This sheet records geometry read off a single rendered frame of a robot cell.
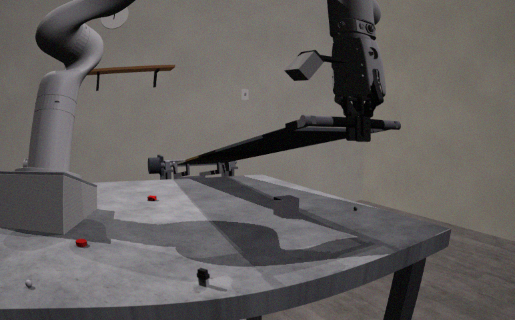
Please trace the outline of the red short cylinder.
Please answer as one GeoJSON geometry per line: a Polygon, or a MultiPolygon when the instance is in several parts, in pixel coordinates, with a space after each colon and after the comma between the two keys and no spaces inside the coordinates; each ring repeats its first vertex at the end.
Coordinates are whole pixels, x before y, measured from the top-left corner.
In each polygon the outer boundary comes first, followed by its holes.
{"type": "Polygon", "coordinates": [[[87,241],[85,239],[77,239],[76,246],[85,247],[85,246],[87,246],[87,241]]]}

